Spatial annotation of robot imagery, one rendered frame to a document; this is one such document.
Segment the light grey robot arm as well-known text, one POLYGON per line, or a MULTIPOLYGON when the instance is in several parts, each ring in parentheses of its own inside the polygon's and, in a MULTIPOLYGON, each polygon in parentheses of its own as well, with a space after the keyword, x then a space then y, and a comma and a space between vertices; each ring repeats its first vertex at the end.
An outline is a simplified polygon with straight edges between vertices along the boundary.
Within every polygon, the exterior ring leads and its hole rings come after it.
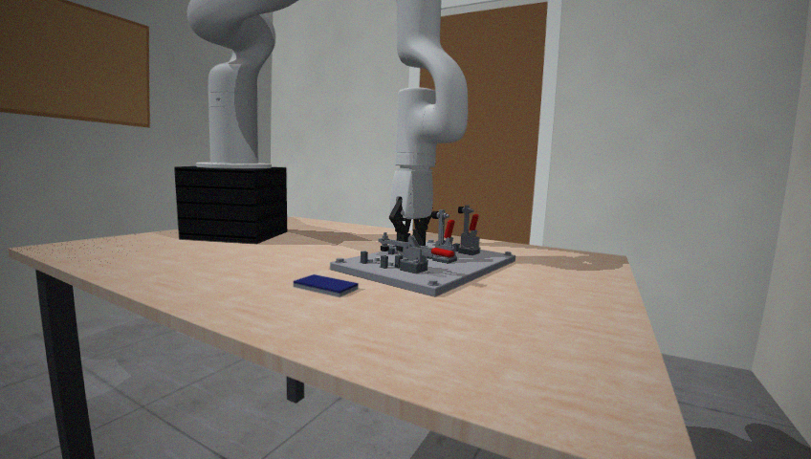
MULTIPOLYGON (((298 0, 190 0, 187 20, 208 42, 232 49, 208 75, 209 168, 272 168, 258 163, 257 78, 272 53, 275 31, 265 14, 298 0)), ((441 0, 397 0, 397 52, 407 66, 427 69, 435 91, 398 93, 395 165, 435 167, 437 143, 457 142, 468 122, 468 87, 440 44, 441 0), (414 154, 415 153, 415 154, 414 154)))

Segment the blue rectangular block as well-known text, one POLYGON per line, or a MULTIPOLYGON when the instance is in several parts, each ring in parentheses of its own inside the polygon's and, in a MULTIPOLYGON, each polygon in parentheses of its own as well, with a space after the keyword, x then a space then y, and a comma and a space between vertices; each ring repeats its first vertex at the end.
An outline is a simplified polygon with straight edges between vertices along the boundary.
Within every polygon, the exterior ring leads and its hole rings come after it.
POLYGON ((294 287, 341 297, 359 289, 359 283, 312 274, 294 281, 294 287))

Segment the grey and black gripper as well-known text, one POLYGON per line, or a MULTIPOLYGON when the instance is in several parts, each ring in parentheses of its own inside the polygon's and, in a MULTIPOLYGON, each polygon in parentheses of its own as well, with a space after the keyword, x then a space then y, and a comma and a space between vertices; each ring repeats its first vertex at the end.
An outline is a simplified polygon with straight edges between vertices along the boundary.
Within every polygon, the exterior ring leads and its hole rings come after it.
POLYGON ((427 225, 432 217, 432 204, 431 169, 397 168, 395 170, 391 188, 389 220, 397 232, 397 241, 408 242, 411 219, 414 219, 415 229, 412 235, 415 236, 418 245, 426 246, 427 225))

